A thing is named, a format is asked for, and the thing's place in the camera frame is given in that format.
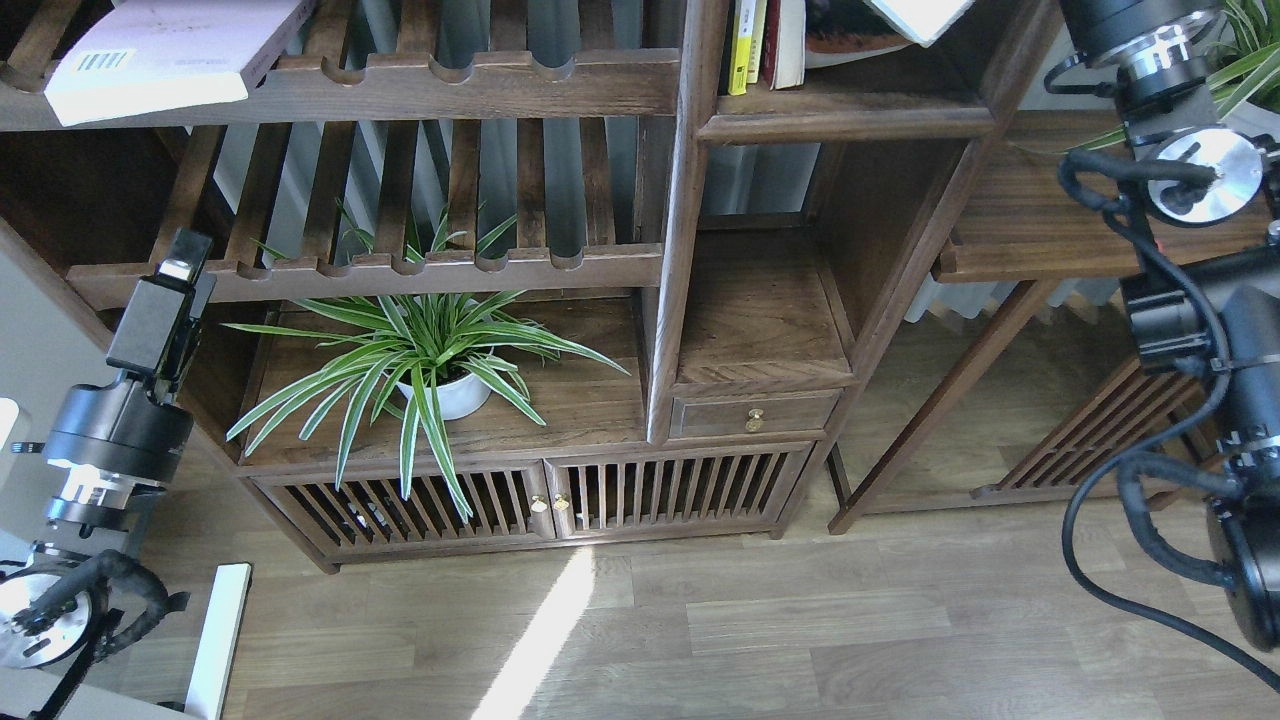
white book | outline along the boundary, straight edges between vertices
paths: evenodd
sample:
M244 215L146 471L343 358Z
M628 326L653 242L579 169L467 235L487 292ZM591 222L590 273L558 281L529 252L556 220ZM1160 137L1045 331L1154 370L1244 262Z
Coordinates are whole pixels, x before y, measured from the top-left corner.
M127 0L58 64L63 126L233 102L266 77L316 0Z
M928 47L933 41L942 37L951 23L964 14L973 5L973 0L867 0L867 4L876 9L913 42Z

wooden cubby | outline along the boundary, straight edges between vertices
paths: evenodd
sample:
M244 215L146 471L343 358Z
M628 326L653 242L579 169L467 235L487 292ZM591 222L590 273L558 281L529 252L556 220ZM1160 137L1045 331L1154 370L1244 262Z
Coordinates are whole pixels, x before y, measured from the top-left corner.
M40 88L106 5L0 10L0 240L23 261L42 259L46 284L73 291L86 323L109 325L173 229L215 237L215 323L182 404L223 447L228 471L330 571L403 553L781 533L1061 23L1048 0L977 0L929 49L815 70L794 91L721 97L728 0L644 3L639 47L616 46L608 0L580 0L581 46L558 67L525 47L525 4L494 0L489 49L463 68L436 58L434 3L403 3L394 51L348 65L355 3L321 0L302 54L282 58L246 101L58 129ZM608 192L618 179L608 115L637 118L631 217L614 214ZM410 187L424 172L415 143L435 120L451 122L442 187L451 229L475 237L479 122L493 118L516 119L513 241L488 256L463 246L408 263ZM549 118L579 118L588 227L567 251L545 236ZM367 122L385 123L375 249L347 265L333 199L344 192L355 126ZM236 202L211 181L229 123L259 123ZM301 250L270 261L256 240L294 123L323 123L319 161ZM796 142L822 143L803 208L700 217L712 146ZM100 242L81 242L76 220L93 217ZM310 442L282 428L248 457L239 441L221 442L241 411L324 355L216 322L316 322L287 302L302 297L513 288L541 300L520 313L631 374L573 359L532 366L547 428L499 401L451 424L486 511L474 524L431 505L438 478L425 443L421 492L392 497L394 423L357 436L344 489L329 475L333 420Z

slatted cabinet door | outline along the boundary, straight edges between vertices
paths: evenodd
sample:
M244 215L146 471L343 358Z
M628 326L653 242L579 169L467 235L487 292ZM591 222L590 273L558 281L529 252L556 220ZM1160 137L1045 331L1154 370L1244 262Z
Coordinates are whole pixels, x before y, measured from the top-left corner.
M810 443L690 450L659 459L549 460L561 538L662 538L773 529Z
M321 566L415 550L499 550L556 537L541 462L460 466L462 492L475 510L467 521L438 474L413 478L408 498L401 497L399 478L385 473L348 471L340 488L333 475L251 482L270 500L276 521Z

white wall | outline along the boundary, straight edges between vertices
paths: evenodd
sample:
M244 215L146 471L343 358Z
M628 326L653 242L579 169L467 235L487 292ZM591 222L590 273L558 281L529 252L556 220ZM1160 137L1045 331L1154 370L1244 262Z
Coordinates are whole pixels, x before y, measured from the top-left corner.
M0 233L13 234L3 220ZM29 415L28 436L44 441L67 388L102 384L115 373L93 341L27 275L26 258L0 242L0 397L12 397ZM0 559L24 560L45 521L45 505L67 474L38 455L13 457L0 475Z

white flower pot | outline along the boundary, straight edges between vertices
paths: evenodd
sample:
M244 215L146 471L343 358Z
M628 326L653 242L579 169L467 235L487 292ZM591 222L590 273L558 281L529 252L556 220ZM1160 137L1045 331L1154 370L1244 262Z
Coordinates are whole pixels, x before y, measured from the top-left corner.
M396 387L411 402L413 401L413 386L397 382ZM435 388L435 395L440 398L440 415L445 420L457 420L475 413L485 400L489 400L490 392L493 389L480 382L474 373Z

